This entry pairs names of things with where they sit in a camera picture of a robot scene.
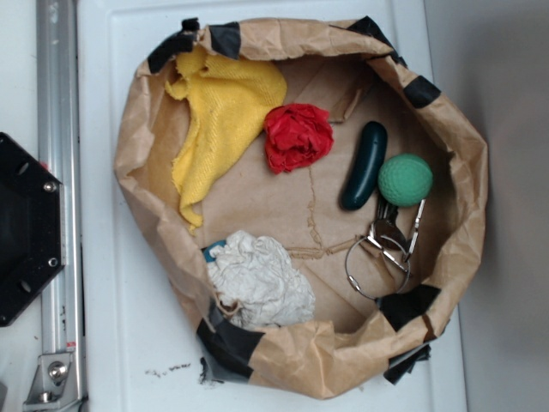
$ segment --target black duct tape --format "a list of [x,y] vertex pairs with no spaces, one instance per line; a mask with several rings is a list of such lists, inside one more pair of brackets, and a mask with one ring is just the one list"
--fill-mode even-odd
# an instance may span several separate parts
[[407,67],[404,58],[399,56],[389,39],[387,39],[385,34],[383,34],[381,28],[379,28],[379,26],[369,16],[366,16],[363,19],[356,21],[351,26],[347,27],[347,30],[355,33],[360,33],[365,36],[371,36],[374,39],[388,45],[390,48],[393,49],[393,52],[390,53],[391,58],[398,64],[402,64],[404,67]]
[[393,329],[398,331],[412,319],[425,314],[438,294],[439,288],[419,285],[405,294],[389,294],[377,298],[376,303]]
[[196,31],[200,28],[198,19],[187,19],[181,22],[181,30],[165,39],[148,56],[148,67],[151,73],[158,73],[164,65],[179,53],[192,52],[196,40]]
[[203,347],[210,380],[247,382],[253,369],[248,362],[264,335],[262,332],[245,330],[226,320],[214,302],[210,308],[211,331],[202,320],[196,334]]
[[413,79],[403,91],[408,101],[416,109],[429,106],[441,94],[441,91],[423,76]]
[[389,360],[389,369],[383,374],[391,384],[396,385],[405,373],[411,373],[415,362],[427,361],[431,357],[431,346],[428,343],[418,346],[404,354]]
[[209,26],[212,49],[227,58],[238,60],[240,54],[240,25],[233,21],[223,25]]

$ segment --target aluminum rail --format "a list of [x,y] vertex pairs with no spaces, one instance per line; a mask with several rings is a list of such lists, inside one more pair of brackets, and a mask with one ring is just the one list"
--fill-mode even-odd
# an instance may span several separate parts
[[87,389],[75,2],[37,0],[36,16],[39,160],[63,182],[65,267],[42,293],[43,354],[23,410],[82,410]]

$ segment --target red cloth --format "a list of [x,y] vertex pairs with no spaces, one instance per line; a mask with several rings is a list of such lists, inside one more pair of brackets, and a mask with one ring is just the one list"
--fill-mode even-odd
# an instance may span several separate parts
[[332,149],[334,138],[329,113],[313,105],[293,103],[273,109],[265,117],[265,153],[278,174],[307,167]]

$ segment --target paper bag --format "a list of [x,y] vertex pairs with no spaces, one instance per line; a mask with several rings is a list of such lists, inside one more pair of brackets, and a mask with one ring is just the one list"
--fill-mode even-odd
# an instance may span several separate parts
[[[274,62],[287,81],[285,104],[328,110],[335,143],[310,167],[274,175],[261,134],[196,206],[204,224],[191,235],[171,177],[189,129],[189,107],[164,86],[177,78],[174,56],[198,46],[230,59]],[[375,301],[349,285],[344,261],[375,218],[377,194],[354,212],[338,205],[360,131],[372,120],[388,131],[386,158],[415,153],[434,174],[406,290],[395,294],[401,279],[383,257],[355,254],[351,269],[369,294],[380,296]],[[428,342],[443,333],[480,264],[486,143],[444,94],[407,68],[368,17],[259,19],[203,29],[197,20],[184,21],[137,68],[115,171],[217,379],[316,398],[337,396],[379,373],[395,382],[428,356]],[[400,210],[397,224],[404,232],[415,213]],[[289,250],[317,297],[314,320],[253,331],[227,321],[201,249],[240,229],[272,236]]]

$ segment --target green ball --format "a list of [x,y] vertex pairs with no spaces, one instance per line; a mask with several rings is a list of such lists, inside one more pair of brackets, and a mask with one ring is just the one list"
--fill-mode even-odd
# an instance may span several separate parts
[[395,206],[414,206],[429,194],[432,171],[419,156],[399,154],[383,163],[377,175],[377,187],[383,197]]

